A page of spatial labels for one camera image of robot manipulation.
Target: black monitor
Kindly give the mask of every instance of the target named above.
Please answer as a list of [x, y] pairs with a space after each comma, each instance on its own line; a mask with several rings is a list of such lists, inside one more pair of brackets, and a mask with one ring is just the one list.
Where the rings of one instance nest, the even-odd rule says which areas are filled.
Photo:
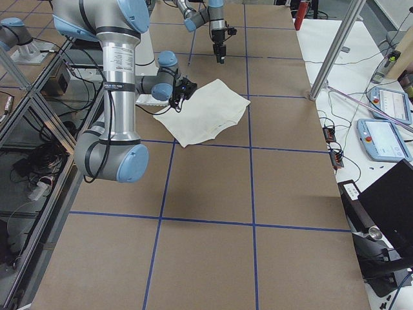
[[359, 201], [399, 255], [413, 257], [413, 166], [399, 161]]

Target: red fire extinguisher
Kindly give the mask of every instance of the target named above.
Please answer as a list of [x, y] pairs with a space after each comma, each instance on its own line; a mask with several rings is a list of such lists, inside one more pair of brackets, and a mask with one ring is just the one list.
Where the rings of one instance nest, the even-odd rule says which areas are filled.
[[308, 2], [306, 0], [301, 0], [298, 7], [298, 12], [296, 14], [296, 21], [294, 22], [294, 26], [296, 30], [301, 28], [301, 24], [303, 23], [303, 19], [307, 12]]

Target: blue joint cap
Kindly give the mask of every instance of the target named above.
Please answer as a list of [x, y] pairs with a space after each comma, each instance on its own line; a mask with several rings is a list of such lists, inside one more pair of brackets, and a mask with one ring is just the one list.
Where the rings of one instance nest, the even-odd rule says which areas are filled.
[[132, 29], [141, 34], [148, 31], [149, 12], [145, 0], [117, 0], [117, 5]]
[[190, 20], [189, 18], [187, 18], [186, 20], [183, 21], [183, 24], [185, 25], [186, 29], [188, 30], [188, 32], [193, 32], [196, 30], [196, 25], [195, 23]]
[[2, 41], [0, 41], [0, 47], [2, 47], [6, 52], [10, 50], [10, 47]]
[[172, 91], [172, 85], [166, 83], [156, 84], [152, 87], [152, 97], [160, 101], [166, 101], [171, 97]]
[[18, 26], [18, 27], [22, 27], [25, 24], [23, 23], [23, 21], [20, 18], [17, 17], [9, 17], [9, 18], [4, 18], [2, 21], [0, 21], [0, 23], [3, 26]]
[[224, 0], [209, 0], [208, 6], [211, 8], [220, 8], [224, 6]]
[[149, 162], [149, 152], [146, 146], [133, 146], [121, 162], [116, 180], [120, 183], [133, 183], [142, 178]]
[[176, 58], [174, 52], [164, 50], [157, 57], [157, 62], [160, 67], [172, 67], [178, 63], [178, 59]]
[[54, 20], [54, 26], [57, 29], [57, 31], [60, 32], [60, 34], [63, 34], [69, 37], [75, 37], [76, 39], [82, 39], [85, 41], [93, 41], [93, 42], [99, 41], [93, 33], [79, 26], [76, 26], [72, 23], [69, 23], [68, 21], [65, 21], [59, 16], [53, 15], [53, 20]]

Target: brown cardboard surface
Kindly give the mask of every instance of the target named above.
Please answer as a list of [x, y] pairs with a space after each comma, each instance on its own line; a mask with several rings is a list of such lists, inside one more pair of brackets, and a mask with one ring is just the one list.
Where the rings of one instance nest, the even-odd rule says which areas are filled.
[[132, 184], [106, 180], [83, 183], [72, 210], [157, 216], [162, 206], [172, 144], [144, 144], [150, 154], [145, 178]]
[[247, 149], [176, 146], [164, 215], [251, 222]]
[[248, 56], [303, 59], [295, 30], [247, 29]]
[[[205, 38], [209, 36], [209, 27], [202, 26], [196, 30], [194, 42], [194, 54], [214, 55], [211, 40]], [[225, 41], [227, 46], [228, 56], [245, 56], [245, 31], [243, 28], [238, 28], [236, 36], [232, 36], [228, 41]]]
[[351, 234], [257, 228], [260, 310], [370, 309]]
[[139, 309], [156, 227], [156, 220], [71, 214], [31, 310]]
[[302, 60], [249, 58], [250, 93], [305, 97], [310, 90]]
[[258, 97], [250, 100], [253, 146], [327, 150], [313, 101]]
[[162, 225], [148, 310], [255, 309], [251, 227]]
[[246, 5], [247, 27], [294, 29], [290, 8], [274, 5]]
[[225, 64], [216, 62], [215, 56], [193, 55], [186, 74], [198, 87], [202, 87], [216, 79], [220, 79], [238, 94], [247, 93], [247, 68], [245, 57], [225, 58]]
[[174, 53], [187, 53], [191, 49], [193, 34], [189, 34], [184, 25], [151, 24], [149, 32], [154, 38], [155, 52], [172, 50]]
[[[267, 58], [300, 57], [286, 30], [294, 27], [290, 12], [258, 5], [225, 12], [239, 34], [227, 42], [224, 65], [211, 55], [207, 28], [188, 34], [179, 11], [160, 1], [151, 18], [154, 50], [182, 53], [184, 76], [199, 87], [219, 78], [250, 97], [250, 108], [239, 125], [185, 149], [138, 110], [143, 139], [160, 140], [143, 142], [147, 173], [132, 185], [81, 186], [73, 210], [97, 215], [70, 215], [33, 309], [368, 309], [315, 104], [303, 99], [305, 64]], [[245, 26], [248, 42], [272, 38], [261, 50], [250, 45], [259, 57], [245, 57]], [[96, 262], [77, 256], [91, 252]], [[138, 254], [145, 262], [131, 267]], [[117, 266], [126, 262], [120, 274], [107, 270], [114, 256]]]
[[328, 154], [252, 154], [257, 223], [348, 229]]

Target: black wire bundle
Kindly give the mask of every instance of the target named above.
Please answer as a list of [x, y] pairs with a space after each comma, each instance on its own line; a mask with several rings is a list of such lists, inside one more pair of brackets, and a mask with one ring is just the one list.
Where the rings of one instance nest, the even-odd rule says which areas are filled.
[[59, 143], [44, 143], [27, 157], [32, 173], [42, 176], [57, 176], [60, 173], [66, 150]]

